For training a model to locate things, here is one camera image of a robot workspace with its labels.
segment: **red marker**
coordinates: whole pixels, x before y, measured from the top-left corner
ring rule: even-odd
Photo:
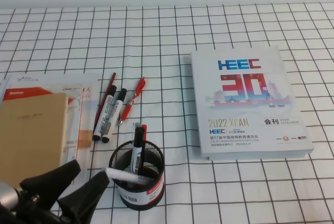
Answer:
[[[126,120],[126,117],[127,115],[129,114],[131,108],[132,108],[132,105],[134,104],[135,102],[135,99],[140,95],[142,89],[144,88],[145,86],[145,77],[141,78],[140,81],[138,82],[138,85],[134,91],[134,95],[132,96],[132,98],[130,99],[128,105],[126,106],[124,112],[122,113],[122,116],[121,116],[121,120],[120,120],[120,123],[119,123],[119,126]]]

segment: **notebook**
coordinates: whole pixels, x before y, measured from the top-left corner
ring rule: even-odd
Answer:
[[[65,93],[3,101],[0,107],[0,180],[18,187],[59,167],[68,98]]]
[[[277,47],[197,51],[192,68],[202,156],[268,159],[312,152]]]

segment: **marker pen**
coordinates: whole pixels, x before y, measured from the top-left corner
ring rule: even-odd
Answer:
[[[100,140],[101,135],[104,132],[104,129],[105,129],[105,126],[106,126],[106,123],[107,123],[107,116],[108,116],[108,113],[109,113],[109,110],[110,110],[110,107],[111,107],[111,102],[112,102],[113,97],[115,95],[116,89],[117,89],[117,87],[112,85],[110,87],[110,90],[108,91],[108,95],[105,99],[105,102],[104,102],[103,108],[101,110],[101,114],[100,114],[98,123],[96,124],[96,128],[95,128],[95,131],[94,131],[94,134],[93,134],[93,140],[96,141],[96,142],[98,140]]]
[[[123,101],[124,101],[124,98],[126,96],[126,92],[127,92],[126,89],[122,88],[121,91],[120,91],[120,94],[117,97],[116,104],[113,108],[113,111],[111,112],[110,117],[109,117],[109,121],[106,125],[105,132],[102,135],[102,142],[103,143],[108,143],[109,140],[111,139],[112,133],[114,131],[114,127],[115,127],[116,122],[117,122],[117,118],[120,114],[120,111],[121,111],[121,108],[122,108],[122,105],[123,105]]]
[[[144,142],[144,134],[145,130],[142,127],[136,128],[134,147],[132,149],[132,156],[130,162],[130,172],[134,174],[138,174],[140,166],[141,149],[142,149],[142,144]]]
[[[149,182],[153,181],[152,178],[139,176],[133,173],[125,172],[122,170],[114,169],[114,168],[101,168],[101,171],[105,172],[109,178],[132,182],[140,185],[147,185]]]

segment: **grid pattern surface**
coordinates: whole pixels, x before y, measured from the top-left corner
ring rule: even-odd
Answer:
[[[114,184],[92,223],[333,223],[334,3],[203,7],[0,10],[0,81],[8,73],[99,73],[147,84],[108,144],[94,143],[90,176],[130,140],[132,123],[165,155],[157,207],[125,207]],[[200,157],[189,54],[196,49],[278,45],[315,150],[303,159]]]

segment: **black mesh pen holder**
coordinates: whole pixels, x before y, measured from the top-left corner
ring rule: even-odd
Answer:
[[[133,142],[119,146],[111,155],[109,167],[130,172]],[[164,156],[153,143],[145,142],[144,168],[140,175],[152,178],[147,185],[113,179],[120,191],[123,203],[133,210],[147,210],[156,206],[161,200],[165,185],[163,173],[165,169]]]

